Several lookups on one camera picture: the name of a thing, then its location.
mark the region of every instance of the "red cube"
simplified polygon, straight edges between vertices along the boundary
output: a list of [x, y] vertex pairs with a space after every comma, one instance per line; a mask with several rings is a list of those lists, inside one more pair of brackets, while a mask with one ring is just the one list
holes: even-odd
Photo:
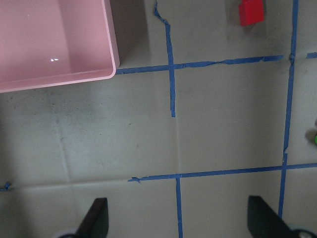
[[239, 14], [241, 26], [264, 21], [263, 0], [242, 0], [239, 5]]

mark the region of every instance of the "gray surface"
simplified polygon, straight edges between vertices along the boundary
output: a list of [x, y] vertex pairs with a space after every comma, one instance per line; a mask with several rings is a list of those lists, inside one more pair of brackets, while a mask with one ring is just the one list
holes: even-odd
[[[120, 68], [167, 64], [152, 0], [112, 1]], [[42, 238], [73, 228], [96, 197], [109, 198], [109, 237], [177, 234], [175, 180], [137, 176], [282, 163], [292, 4], [266, 0], [265, 22], [239, 26], [238, 0], [159, 0], [176, 63], [284, 55], [279, 62], [175, 71], [0, 94], [0, 237]], [[316, 2], [301, 0], [289, 164], [317, 162]], [[288, 171], [284, 217], [317, 231], [316, 169]], [[184, 237], [249, 237], [248, 195], [276, 211], [280, 172], [184, 178]]]

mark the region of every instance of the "pink plastic tray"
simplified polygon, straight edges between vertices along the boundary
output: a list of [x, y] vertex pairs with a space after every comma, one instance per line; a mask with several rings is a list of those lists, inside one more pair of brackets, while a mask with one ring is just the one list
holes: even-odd
[[107, 79], [118, 66], [109, 0], [0, 0], [0, 92]]

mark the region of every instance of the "red object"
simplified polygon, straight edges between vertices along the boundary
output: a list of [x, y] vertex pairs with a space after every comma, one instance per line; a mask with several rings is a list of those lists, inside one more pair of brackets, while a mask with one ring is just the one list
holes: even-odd
[[242, 0], [239, 5], [239, 14], [241, 26], [264, 21], [263, 0]]

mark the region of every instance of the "pink container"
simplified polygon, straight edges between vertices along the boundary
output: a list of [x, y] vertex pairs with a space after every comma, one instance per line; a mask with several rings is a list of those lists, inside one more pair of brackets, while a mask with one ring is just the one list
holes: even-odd
[[0, 0], [0, 92], [107, 79], [118, 66], [109, 0]]

